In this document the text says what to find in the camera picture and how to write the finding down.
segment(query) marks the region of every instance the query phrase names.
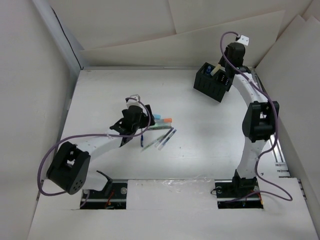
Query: rectangular opening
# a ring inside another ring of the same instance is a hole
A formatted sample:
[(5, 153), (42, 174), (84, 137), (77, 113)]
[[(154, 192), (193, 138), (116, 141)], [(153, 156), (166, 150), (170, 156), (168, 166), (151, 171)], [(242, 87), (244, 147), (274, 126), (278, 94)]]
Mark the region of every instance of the rectangular opening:
[[(100, 191), (90, 190), (89, 198), (80, 209), (123, 210), (127, 207), (128, 181), (113, 181), (108, 195)], [(87, 195), (82, 193), (80, 205), (84, 203)]]

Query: white panel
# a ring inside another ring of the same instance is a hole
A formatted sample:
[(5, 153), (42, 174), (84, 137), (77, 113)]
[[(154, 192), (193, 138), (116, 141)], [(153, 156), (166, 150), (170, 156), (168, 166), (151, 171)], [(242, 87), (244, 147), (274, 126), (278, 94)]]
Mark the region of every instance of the white panel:
[[(63, 137), (105, 132), (122, 117), (125, 98), (138, 93), (153, 113), (172, 118), (176, 134), (161, 151), (151, 146), (141, 152), (140, 138), (136, 137), (93, 161), (92, 171), (100, 170), (113, 179), (231, 179), (243, 152), (242, 121), (247, 107), (234, 87), (224, 95), (222, 103), (193, 89), (196, 72), (82, 71)], [(167, 131), (146, 132), (144, 143), (147, 145)], [(274, 166), (274, 161), (272, 153), (268, 153), (261, 159), (266, 168), (261, 169), (269, 171), (267, 166)]]
[[(60, 210), (48, 207), (36, 210), (28, 239), (317, 240), (297, 180), (270, 180), (287, 189), (293, 201), (263, 195), (263, 210), (194, 209), (192, 206), (184, 210)], [(260, 185), (265, 191), (283, 194), (269, 184), (261, 182)], [(146, 192), (143, 195), (152, 200)], [(211, 199), (212, 206), (216, 206), (213, 195)]]
[(31, 0), (1, 0), (0, 21), (0, 239), (25, 240), (69, 70)]
[[(277, 88), (279, 81), (283, 80), (283, 73), (281, 74), (281, 72), (284, 71), (282, 66), (287, 64), (285, 57), (288, 51), (293, 49), (293, 44), (299, 41), (300, 31), (303, 30), (305, 23), (305, 20), (301, 16), (296, 16), (256, 67), (255, 71), (268, 91)], [(276, 70), (278, 76), (274, 76), (273, 72)], [(267, 78), (269, 74), (273, 74), (273, 77)]]
[[(280, 104), (279, 117), (304, 169), (293, 164), (291, 167), (295, 168), (297, 177), (303, 171), (306, 172), (318, 202), (319, 43), (320, 22), (314, 17), (310, 17), (306, 23), (297, 18), (292, 22), (288, 35), (283, 34), (283, 38), (279, 39), (279, 43), (274, 45), (256, 69), (270, 96)], [(313, 195), (312, 191), (309, 191), (310, 195), (308, 190), (305, 191), (307, 198)], [(311, 211), (319, 216), (319, 205)]]
[(129, 180), (126, 209), (217, 209), (216, 197), (210, 194), (214, 188), (214, 179)]
[(285, 10), (280, 33), (311, 0), (169, 0), (177, 33)]
[[(85, 50), (82, 54), (92, 65), (97, 66), (216, 64), (221, 58), (221, 35), (226, 31), (236, 31), (250, 37), (244, 64), (253, 66), (259, 63), (276, 41), (283, 14), (283, 11), (277, 11), (155, 40)], [(227, 36), (225, 46), (234, 40), (234, 35)]]
[(49, 0), (84, 49), (176, 33), (167, 0)]
[(314, 16), (320, 21), (320, 0), (313, 0), (308, 9), (303, 14), (304, 20), (308, 20), (311, 16)]

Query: black mount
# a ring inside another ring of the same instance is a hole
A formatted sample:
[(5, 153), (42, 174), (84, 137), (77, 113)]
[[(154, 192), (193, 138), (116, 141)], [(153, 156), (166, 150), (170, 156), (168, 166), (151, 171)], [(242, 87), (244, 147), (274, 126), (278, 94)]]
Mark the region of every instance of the black mount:
[[(150, 126), (153, 126), (155, 125), (155, 118), (152, 114), (151, 107), (150, 105), (145, 105), (145, 107), (148, 109), (151, 116)], [(119, 135), (134, 135), (138, 129), (143, 129), (148, 126), (149, 117), (139, 106), (129, 106), (128, 109), (122, 110), (122, 115), (123, 118), (110, 127), (111, 130), (117, 131)], [(125, 145), (130, 140), (132, 140), (132, 137), (122, 138), (120, 147)]]
[[(155, 119), (152, 115), (150, 105), (145, 106), (151, 115), (150, 126), (155, 125)], [(111, 130), (117, 131), (120, 135), (133, 135), (138, 129), (145, 128), (148, 125), (149, 117), (139, 106), (131, 105), (128, 109), (122, 110), (123, 118), (117, 121)], [(122, 138), (121, 145), (129, 142), (132, 137)], [(77, 145), (67, 141), (61, 145), (52, 163), (46, 172), (47, 178), (57, 184), (68, 194), (77, 193), (85, 184), (89, 169), (91, 156), (87, 151), (83, 152), (77, 148)], [(99, 172), (108, 180), (107, 184), (101, 191), (107, 196), (112, 188), (113, 180), (102, 172)]]
[[(273, 101), (273, 104), (278, 118), (279, 103)], [(270, 139), (270, 136), (276, 131), (275, 115), (270, 102), (254, 101), (249, 104), (242, 122), (242, 131), (244, 136), (253, 143), (257, 140), (267, 141)]]
[[(249, 70), (249, 68), (247, 66), (243, 66), (245, 53), (245, 46), (239, 42), (230, 43), (224, 51), (224, 55), (230, 61), (230, 63), (232, 63), (233, 66), (238, 68), (242, 73), (250, 74), (251, 71)], [(226, 62), (223, 56), (221, 57), (219, 64), (224, 67), (225, 75), (232, 83), (234, 81), (236, 71)]]

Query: robotic arm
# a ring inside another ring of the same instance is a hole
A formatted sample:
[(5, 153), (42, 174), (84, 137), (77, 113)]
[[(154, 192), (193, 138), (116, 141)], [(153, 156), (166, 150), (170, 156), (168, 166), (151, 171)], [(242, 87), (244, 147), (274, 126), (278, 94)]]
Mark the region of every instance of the robotic arm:
[(48, 179), (70, 195), (80, 189), (89, 189), (103, 192), (107, 196), (113, 180), (100, 171), (88, 172), (89, 164), (100, 155), (128, 143), (132, 137), (122, 136), (133, 136), (138, 129), (146, 128), (149, 118), (150, 126), (155, 124), (150, 105), (145, 106), (150, 114), (147, 115), (138, 101), (139, 95), (127, 99), (127, 109), (122, 111), (123, 118), (109, 128), (107, 137), (94, 137), (78, 145), (69, 141), (63, 143), (46, 173)]
[(240, 164), (235, 170), (232, 182), (220, 184), (216, 182), (217, 198), (241, 198), (250, 194), (257, 185), (256, 163), (262, 153), (266, 142), (275, 133), (275, 117), (278, 117), (279, 104), (273, 101), (277, 116), (274, 116), (268, 99), (257, 91), (251, 71), (243, 66), (245, 47), (242, 43), (230, 43), (224, 54), (238, 70), (247, 76), (244, 78), (225, 61), (222, 57), (219, 64), (225, 68), (225, 74), (233, 86), (240, 92), (248, 109), (242, 122), (242, 132), (245, 136), (244, 149)]

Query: pen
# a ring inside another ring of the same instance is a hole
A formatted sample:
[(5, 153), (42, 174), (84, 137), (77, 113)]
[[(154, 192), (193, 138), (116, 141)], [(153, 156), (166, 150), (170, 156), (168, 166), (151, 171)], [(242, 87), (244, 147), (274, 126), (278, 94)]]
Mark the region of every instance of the pen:
[(141, 134), (140, 145), (142, 148), (144, 147), (144, 135), (143, 134)]
[(147, 131), (152, 131), (152, 130), (161, 130), (161, 129), (172, 129), (171, 126), (159, 126), (159, 127), (152, 127), (148, 128)]
[(156, 140), (150, 142), (147, 146), (145, 146), (145, 147), (141, 150), (141, 152), (143, 152), (144, 150), (146, 150), (147, 148), (149, 148), (150, 146), (152, 146), (153, 144), (155, 144), (156, 142), (158, 142), (161, 138), (163, 138), (163, 136), (164, 136), (164, 134), (161, 135), (160, 137), (158, 137)]
[(155, 119), (155, 123), (172, 123), (172, 118)]
[(177, 129), (175, 129), (169, 136), (168, 138), (162, 143), (162, 145), (159, 147), (159, 150), (161, 150), (165, 145), (166, 143), (169, 141), (169, 139), (175, 134), (175, 132), (177, 131)]
[(169, 135), (169, 133), (171, 133), (171, 131), (172, 131), (173, 129), (174, 129), (174, 128), (172, 127), (172, 128), (163, 136), (163, 138), (161, 138), (161, 140), (158, 141), (154, 146), (155, 146), (155, 147), (158, 147), (159, 144), (160, 144), (163, 140), (165, 140), (165, 138)]

